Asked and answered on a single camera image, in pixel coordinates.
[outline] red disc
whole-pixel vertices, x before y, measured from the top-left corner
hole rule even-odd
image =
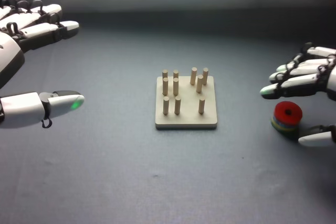
[[[302,110],[293,102],[280,102],[275,106],[274,116],[283,124],[298,125],[302,119]]]

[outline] gray tabletop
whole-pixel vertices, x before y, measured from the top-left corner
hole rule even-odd
[[[336,151],[286,140],[270,116],[291,100],[303,127],[328,125],[336,103],[323,93],[259,95],[301,39],[113,29],[84,19],[75,38],[28,52],[0,91],[86,97],[50,129],[1,130],[0,223],[335,222]],[[192,67],[215,78],[217,129],[156,130],[157,76]]]

